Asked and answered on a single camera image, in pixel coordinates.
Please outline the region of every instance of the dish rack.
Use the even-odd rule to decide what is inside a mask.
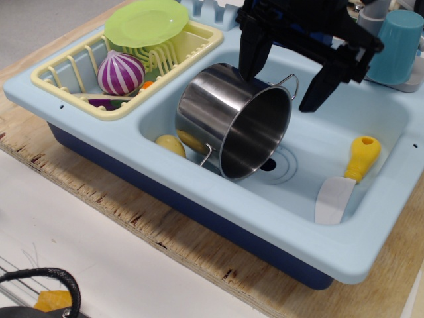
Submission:
[[[111,121],[129,114],[222,41],[220,30],[195,21],[189,21],[173,38],[145,48],[116,46],[102,31],[35,69],[31,80],[37,87],[86,113]],[[110,50],[132,54],[140,59],[146,70],[145,80],[153,84],[133,92],[134,98],[122,102],[119,108],[106,111],[104,107],[91,105],[87,97],[72,94],[103,93],[97,84],[97,71]]]

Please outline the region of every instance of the wooden board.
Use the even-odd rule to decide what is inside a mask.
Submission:
[[[2,70],[0,86],[12,75],[103,24],[115,9]],[[59,145],[42,119],[7,101],[3,90],[0,148],[270,317],[398,318],[423,262],[424,178],[367,279],[354,286],[334,282],[327,290],[314,291]]]

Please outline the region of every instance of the pot handle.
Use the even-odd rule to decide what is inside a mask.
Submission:
[[[288,77],[286,77],[285,79],[283,79],[280,83],[278,84],[273,84],[273,83],[269,83],[271,86],[281,86],[283,83],[286,83],[290,78],[295,78],[296,80],[296,90],[293,94],[293,96],[291,97],[291,100],[295,99],[297,96],[297,91],[299,90],[299,79],[297,78],[297,76],[295,74],[290,74]]]
[[[214,149],[212,148],[212,146],[210,144],[206,144],[206,147],[208,147],[209,151],[206,154],[206,156],[203,158],[203,160],[200,162],[199,166],[203,166],[205,164],[205,162],[209,159],[209,157],[212,155],[212,151],[214,151]]]

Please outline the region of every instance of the black robotic claw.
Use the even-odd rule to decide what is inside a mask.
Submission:
[[[241,76],[250,81],[278,43],[323,65],[305,94],[300,111],[316,111],[341,82],[360,83],[382,42],[358,26],[347,11],[348,0],[246,0],[238,10]],[[312,38],[313,32],[336,36],[337,49]]]

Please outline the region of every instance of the toy onion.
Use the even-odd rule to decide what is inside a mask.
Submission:
[[[146,70],[138,58],[110,50],[99,66],[97,82],[111,95],[126,95],[144,83]]]

